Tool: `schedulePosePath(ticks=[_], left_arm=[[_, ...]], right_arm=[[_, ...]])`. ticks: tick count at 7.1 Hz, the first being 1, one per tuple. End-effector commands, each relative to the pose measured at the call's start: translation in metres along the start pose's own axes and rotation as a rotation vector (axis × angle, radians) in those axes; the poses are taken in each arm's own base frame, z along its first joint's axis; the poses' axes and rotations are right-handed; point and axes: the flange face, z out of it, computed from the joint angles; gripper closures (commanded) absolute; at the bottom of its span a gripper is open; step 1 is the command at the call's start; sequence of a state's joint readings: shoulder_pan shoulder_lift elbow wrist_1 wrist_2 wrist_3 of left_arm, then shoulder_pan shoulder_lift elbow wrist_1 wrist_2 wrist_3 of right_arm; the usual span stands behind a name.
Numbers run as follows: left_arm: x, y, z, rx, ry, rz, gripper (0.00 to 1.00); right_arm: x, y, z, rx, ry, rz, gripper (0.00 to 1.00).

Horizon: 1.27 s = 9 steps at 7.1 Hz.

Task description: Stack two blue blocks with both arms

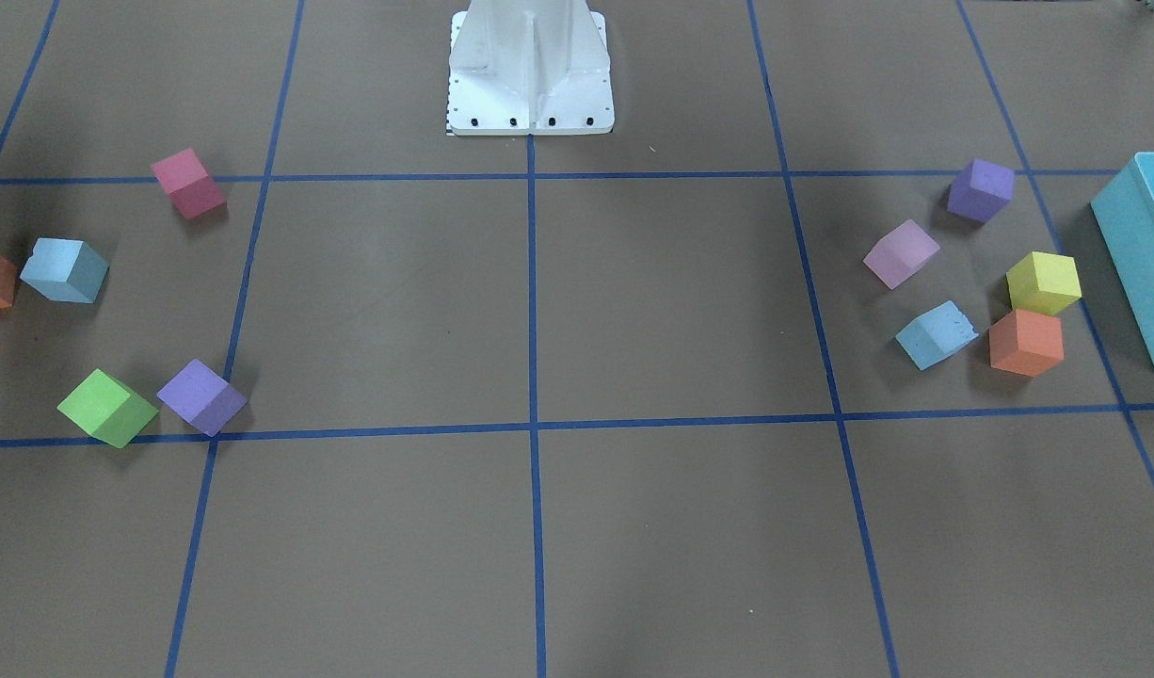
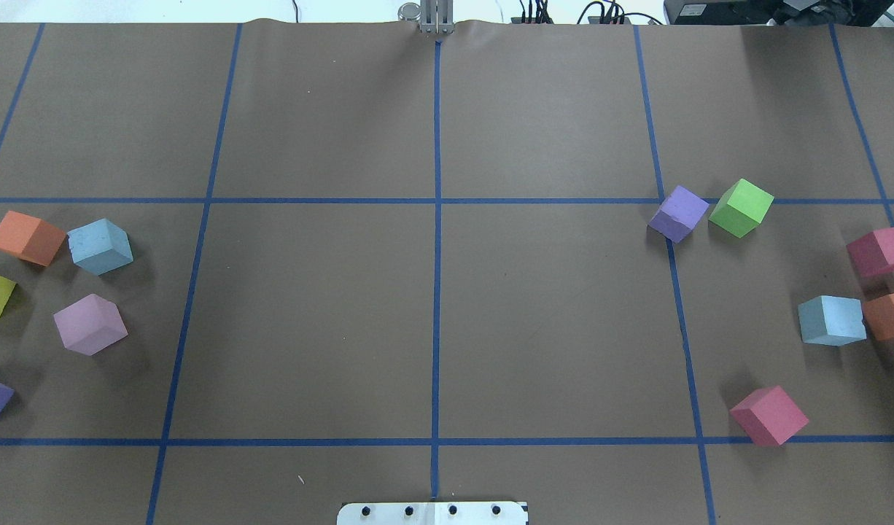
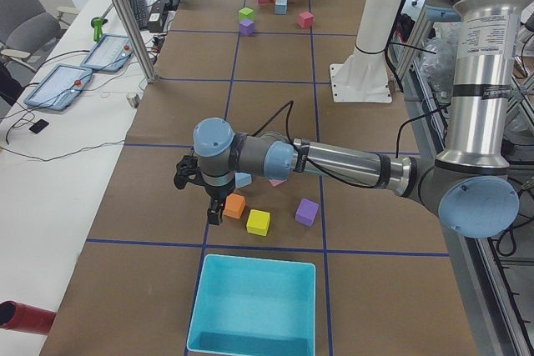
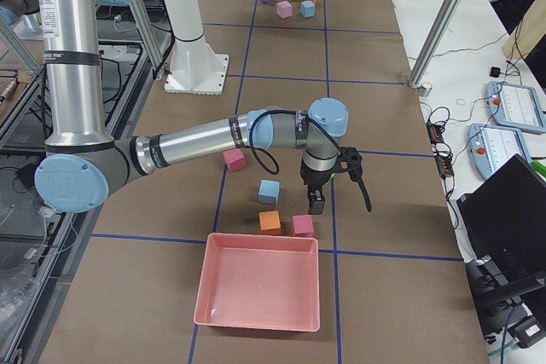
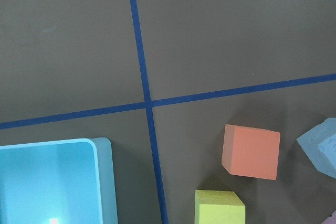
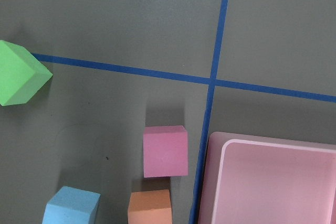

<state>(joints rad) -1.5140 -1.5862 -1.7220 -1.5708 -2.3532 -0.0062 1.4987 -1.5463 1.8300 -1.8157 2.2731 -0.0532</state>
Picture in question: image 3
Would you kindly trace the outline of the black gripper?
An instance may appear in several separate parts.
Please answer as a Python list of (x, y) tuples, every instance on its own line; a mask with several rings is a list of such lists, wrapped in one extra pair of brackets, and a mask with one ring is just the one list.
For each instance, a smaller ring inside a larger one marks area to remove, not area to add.
[(219, 226), (222, 223), (226, 199), (234, 191), (234, 183), (226, 183), (223, 186), (206, 184), (204, 189), (210, 198), (207, 209), (208, 223)]

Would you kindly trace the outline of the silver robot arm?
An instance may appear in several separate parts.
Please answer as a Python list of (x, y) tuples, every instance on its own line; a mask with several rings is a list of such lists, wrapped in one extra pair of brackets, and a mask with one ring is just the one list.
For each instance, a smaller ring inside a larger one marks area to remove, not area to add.
[(221, 118), (194, 129), (194, 154), (176, 168), (174, 183), (203, 187), (207, 219), (220, 224), (235, 174), (283, 180), (295, 173), (331, 177), (351, 187), (388, 189), (435, 214), (468, 238), (509, 228), (520, 207), (501, 155), (511, 96), (516, 33), (532, 0), (428, 0), (453, 8), (461, 25), (445, 148), (433, 161), (390, 158), (304, 139), (237, 133)]

